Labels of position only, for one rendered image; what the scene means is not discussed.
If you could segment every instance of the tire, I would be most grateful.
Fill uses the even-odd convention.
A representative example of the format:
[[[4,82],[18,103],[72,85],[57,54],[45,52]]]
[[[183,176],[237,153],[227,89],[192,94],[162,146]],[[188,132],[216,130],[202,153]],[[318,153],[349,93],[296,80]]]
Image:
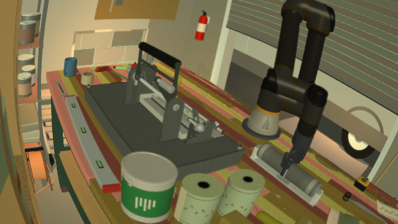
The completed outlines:
[[[361,150],[354,149],[349,143],[348,136],[349,132],[343,128],[341,132],[341,144],[343,145],[344,150],[347,152],[347,154],[351,157],[355,159],[364,159],[374,152],[374,148],[369,145]]]

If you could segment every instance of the dark gray platform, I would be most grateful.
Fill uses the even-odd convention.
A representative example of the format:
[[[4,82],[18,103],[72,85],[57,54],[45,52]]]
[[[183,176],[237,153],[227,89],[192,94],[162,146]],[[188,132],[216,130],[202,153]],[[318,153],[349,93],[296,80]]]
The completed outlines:
[[[192,144],[184,139],[159,142],[162,123],[140,103],[124,105],[126,87],[127,83],[111,83],[85,89],[85,100],[123,156],[137,151],[160,154],[177,166],[177,181],[241,162],[244,149],[227,136]]]

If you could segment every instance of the blue mug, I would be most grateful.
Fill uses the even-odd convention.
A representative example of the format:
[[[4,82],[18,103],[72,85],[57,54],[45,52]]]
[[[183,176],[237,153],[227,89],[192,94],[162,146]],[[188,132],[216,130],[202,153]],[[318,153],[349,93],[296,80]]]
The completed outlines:
[[[63,75],[65,77],[74,77],[77,68],[77,58],[68,57],[65,59],[65,64],[63,66]]]

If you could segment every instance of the fire extinguisher label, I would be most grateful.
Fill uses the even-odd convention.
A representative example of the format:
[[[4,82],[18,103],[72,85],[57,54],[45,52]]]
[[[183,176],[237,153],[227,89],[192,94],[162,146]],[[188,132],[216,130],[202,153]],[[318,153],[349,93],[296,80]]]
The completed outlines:
[[[198,24],[197,32],[205,32],[207,24]]]

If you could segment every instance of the workbench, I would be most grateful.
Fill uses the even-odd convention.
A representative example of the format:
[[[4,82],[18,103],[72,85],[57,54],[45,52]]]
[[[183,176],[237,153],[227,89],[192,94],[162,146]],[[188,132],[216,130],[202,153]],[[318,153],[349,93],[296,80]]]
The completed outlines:
[[[164,63],[155,63],[154,65],[164,73],[173,76],[173,68],[170,68]],[[95,68],[96,67],[79,68],[78,72],[86,72],[94,70]],[[119,75],[112,71],[95,72],[93,85],[125,82],[127,80],[128,74],[125,70],[113,70]],[[292,135],[281,129],[282,134],[280,138],[273,141],[266,141],[250,136],[243,130],[241,124],[243,119],[249,117],[252,108],[185,67],[181,67],[180,76],[182,78],[182,83],[178,84],[178,97],[181,97],[189,106],[197,109],[206,119],[218,122],[220,128],[225,130],[225,135],[242,145],[245,150],[240,164],[210,173],[210,175],[217,177],[225,184],[232,171],[236,169],[251,169],[260,173],[266,180],[266,185],[261,192],[261,196],[258,198],[251,214],[248,216],[248,219],[253,223],[262,223],[257,220],[255,216],[259,211],[265,211],[282,223],[295,223],[302,217],[306,217],[311,219],[312,224],[323,224],[326,222],[330,208],[353,215],[359,218],[361,223],[382,223],[382,221],[355,206],[353,202],[344,202],[343,195],[346,192],[351,192],[352,198],[355,201],[367,206],[374,213],[378,213],[377,200],[396,208],[398,201],[394,200],[375,185],[370,184],[369,188],[377,192],[377,195],[373,195],[369,191],[361,192],[353,187],[355,182],[354,178],[313,149],[309,149],[305,159],[299,166],[316,177],[322,183],[321,189],[324,191],[319,202],[314,207],[311,207],[307,202],[298,195],[295,195],[290,189],[282,185],[275,177],[271,176],[249,158],[254,147],[265,142],[274,146],[281,153],[289,151],[292,148]],[[88,161],[85,158],[65,104],[65,98],[68,96],[76,96],[87,125],[98,147],[113,174],[120,182],[120,162],[123,157],[116,149],[109,136],[106,135],[92,110],[90,110],[84,97],[86,86],[81,85],[80,80],[81,74],[69,78],[63,75],[62,70],[47,72],[47,82],[52,96],[53,141],[60,185],[61,187],[68,187],[72,199],[85,223],[90,223],[92,218],[89,217],[93,212],[98,212],[99,214],[104,213],[111,223],[140,223],[130,219],[122,211],[120,206],[120,192],[104,194],[101,191],[93,171],[90,169]],[[60,86],[67,95],[64,98],[62,97],[62,92],[59,87],[55,84],[55,82],[58,81],[60,81]],[[127,119],[126,114],[121,114],[120,117],[121,119]],[[65,133],[70,147],[63,146],[63,132]],[[72,153],[65,154],[63,151],[70,151]],[[63,164],[68,164],[69,167],[73,167],[74,163],[78,165],[84,178],[73,178],[73,170],[76,171],[76,169],[70,171],[63,166]],[[174,219],[172,214],[174,213],[174,208],[177,203],[180,186],[181,182],[177,182],[175,195],[170,208],[170,215],[167,220],[162,223],[179,223]],[[87,192],[88,189],[91,190],[96,200],[92,200],[91,198],[90,202],[86,202],[84,201],[85,197],[79,197],[79,195]],[[386,217],[383,218],[388,223],[398,223]],[[211,223],[216,224],[219,219],[220,215],[216,212]]]

